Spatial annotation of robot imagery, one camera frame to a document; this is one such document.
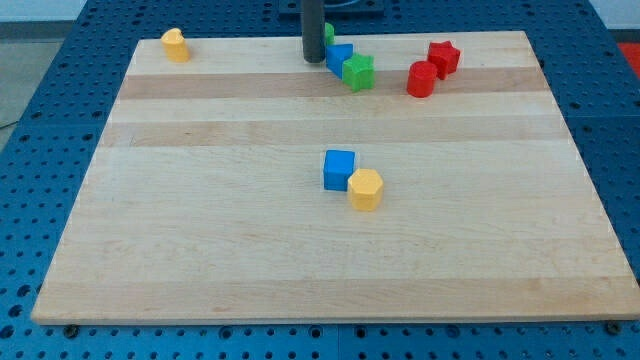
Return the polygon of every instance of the yellow hexagonal block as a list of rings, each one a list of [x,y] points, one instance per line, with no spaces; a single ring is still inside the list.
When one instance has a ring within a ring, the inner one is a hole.
[[[189,61],[189,49],[180,29],[173,28],[168,30],[162,35],[160,41],[162,41],[164,52],[169,60],[173,62]]]
[[[358,169],[348,180],[347,197],[359,211],[373,211],[382,200],[384,181],[374,169]]]

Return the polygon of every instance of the black pole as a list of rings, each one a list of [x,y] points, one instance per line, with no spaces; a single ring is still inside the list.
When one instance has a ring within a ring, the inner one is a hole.
[[[302,0],[302,52],[310,63],[319,63],[325,57],[324,0]]]

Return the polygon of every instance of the toy block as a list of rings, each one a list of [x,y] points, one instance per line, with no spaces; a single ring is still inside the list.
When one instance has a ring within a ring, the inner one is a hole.
[[[453,47],[451,41],[443,43],[432,42],[429,44],[429,54],[427,61],[433,63],[438,68],[438,77],[445,80],[448,74],[458,70],[460,62],[460,50]]]
[[[342,79],[342,63],[353,55],[353,44],[327,46],[327,68]]]
[[[169,60],[173,62],[189,61],[189,49],[180,29],[173,28],[168,30],[162,35],[160,41],[162,41],[164,52]]]
[[[324,44],[326,46],[335,43],[335,29],[330,23],[324,23]]]
[[[353,174],[355,161],[353,151],[327,150],[322,171],[325,190],[347,191],[347,180]]]
[[[373,169],[358,169],[348,180],[347,198],[358,211],[374,211],[382,200],[384,181]]]
[[[354,53],[349,60],[342,63],[342,82],[351,87],[351,91],[373,89],[375,74],[373,56]]]
[[[409,68],[407,92],[414,97],[424,98],[433,93],[438,68],[428,61],[416,61]]]

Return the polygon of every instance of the blue cube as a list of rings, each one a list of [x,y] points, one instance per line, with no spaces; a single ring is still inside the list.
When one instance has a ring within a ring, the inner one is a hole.
[[[327,46],[327,68],[342,79],[342,63],[353,56],[353,44]]]
[[[325,190],[347,191],[347,180],[353,174],[355,162],[353,151],[327,150],[323,170]]]

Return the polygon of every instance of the wood grain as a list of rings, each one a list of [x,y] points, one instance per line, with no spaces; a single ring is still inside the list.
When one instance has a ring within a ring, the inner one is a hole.
[[[406,95],[408,64],[444,40],[462,48],[460,70],[427,99]],[[192,39],[186,64],[141,41],[33,319],[640,315],[638,284],[522,32],[339,41],[376,55],[375,89],[353,94],[301,62],[297,38]],[[376,212],[322,190],[329,148],[380,172]]]

